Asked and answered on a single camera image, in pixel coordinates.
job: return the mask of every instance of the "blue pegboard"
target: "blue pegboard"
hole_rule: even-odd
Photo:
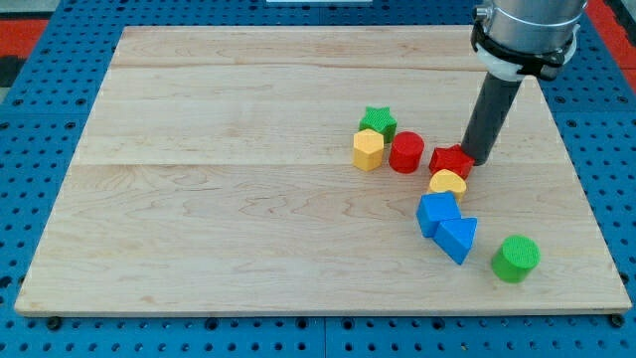
[[[262,0],[63,0],[0,106],[0,357],[634,356],[636,315],[29,319],[13,310],[125,25],[469,24],[474,0],[265,7]],[[632,299],[636,99],[587,19],[548,104]]]

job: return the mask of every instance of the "wood grain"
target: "wood grain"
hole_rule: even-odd
[[[535,80],[462,201],[462,267],[414,222],[485,73],[465,27],[127,28],[16,309],[50,316],[622,312],[629,297]],[[423,135],[412,174],[351,165],[366,105]],[[490,258],[524,234],[521,284]]]

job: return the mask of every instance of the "yellow block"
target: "yellow block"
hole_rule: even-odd
[[[464,194],[466,194],[466,182],[452,171],[442,169],[430,178],[428,193],[443,193],[446,191],[453,193],[457,203],[461,203]]]
[[[354,165],[370,171],[382,164],[385,138],[372,129],[361,130],[354,135]]]

